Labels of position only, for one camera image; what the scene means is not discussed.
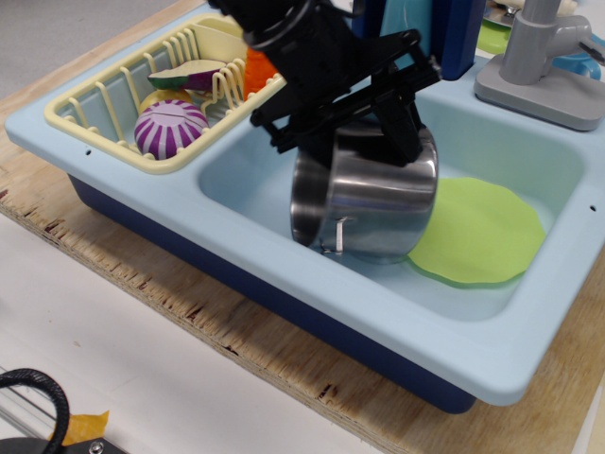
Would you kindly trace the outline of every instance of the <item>toy sink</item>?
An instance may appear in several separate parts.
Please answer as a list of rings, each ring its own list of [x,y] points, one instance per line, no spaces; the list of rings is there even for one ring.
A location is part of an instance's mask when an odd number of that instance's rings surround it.
[[[182,20],[199,23],[208,11],[201,7]],[[15,113],[6,124],[11,140],[66,171],[96,210],[440,409],[466,411],[477,398],[518,401],[605,239],[605,128],[569,131],[477,100],[473,84],[485,63],[477,61],[462,79],[418,93],[417,104],[435,136],[441,177],[502,184],[537,210],[547,235],[529,269],[502,285],[454,287],[409,261],[337,262],[291,239],[295,151],[278,154],[248,121],[254,102],[279,89],[279,80],[226,115],[227,126],[218,121],[220,133],[203,147],[171,158],[174,166],[124,158],[103,131],[78,135],[76,108],[57,99],[77,97],[89,119],[112,121],[91,80],[106,78],[110,96],[122,93],[128,78],[117,73],[129,64],[139,68],[131,71],[136,85],[137,71],[145,73],[136,56],[161,60],[163,51],[153,49],[170,42],[166,33],[174,29],[182,24],[156,31]],[[127,112],[132,102],[113,107],[118,117],[136,117]],[[48,123],[45,110],[71,115],[72,126]],[[111,138],[126,151],[134,120],[128,121],[124,139]]]

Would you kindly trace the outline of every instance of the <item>wooden board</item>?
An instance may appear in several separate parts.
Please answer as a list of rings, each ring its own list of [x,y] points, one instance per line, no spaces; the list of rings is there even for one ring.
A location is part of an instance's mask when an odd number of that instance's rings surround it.
[[[198,5],[181,0],[0,103],[0,212],[385,452],[570,453],[605,369],[605,255],[524,399],[448,415],[90,210],[65,174],[8,140],[11,112]]]

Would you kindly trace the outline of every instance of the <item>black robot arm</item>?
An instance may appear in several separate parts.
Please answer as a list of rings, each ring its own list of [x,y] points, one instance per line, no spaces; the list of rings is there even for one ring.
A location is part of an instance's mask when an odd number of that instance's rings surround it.
[[[413,162],[422,147],[415,93],[440,79],[421,48],[420,34],[407,30],[361,39],[346,13],[330,0],[211,0],[244,29],[244,40],[264,52],[287,81],[284,89],[252,114],[271,144],[284,152],[324,137],[361,116],[374,114],[400,165]],[[394,62],[409,54],[413,64]],[[372,83],[352,92],[360,81]],[[289,117],[286,126],[275,121]]]

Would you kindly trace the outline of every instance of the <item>metal pot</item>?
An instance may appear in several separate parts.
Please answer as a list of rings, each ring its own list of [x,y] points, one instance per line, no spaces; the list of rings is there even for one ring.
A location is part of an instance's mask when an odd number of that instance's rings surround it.
[[[426,228],[437,191],[435,142],[427,128],[419,135],[423,150],[406,166],[392,162],[389,141],[370,120],[338,129],[327,148],[331,156],[299,147],[290,204],[294,239],[323,253],[403,260]]]

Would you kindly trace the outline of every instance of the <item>faucet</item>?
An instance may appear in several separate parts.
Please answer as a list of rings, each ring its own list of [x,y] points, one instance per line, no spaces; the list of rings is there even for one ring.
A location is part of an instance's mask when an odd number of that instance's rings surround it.
[[[605,48],[595,43],[582,16],[557,18],[561,0],[527,0],[516,14],[500,76],[517,85],[532,85],[547,76],[552,59],[587,52],[603,64]]]
[[[605,117],[605,84],[552,66],[555,57],[586,52],[605,64],[583,16],[557,17],[562,0],[527,0],[512,24],[504,55],[477,74],[476,96],[516,112],[590,131]]]

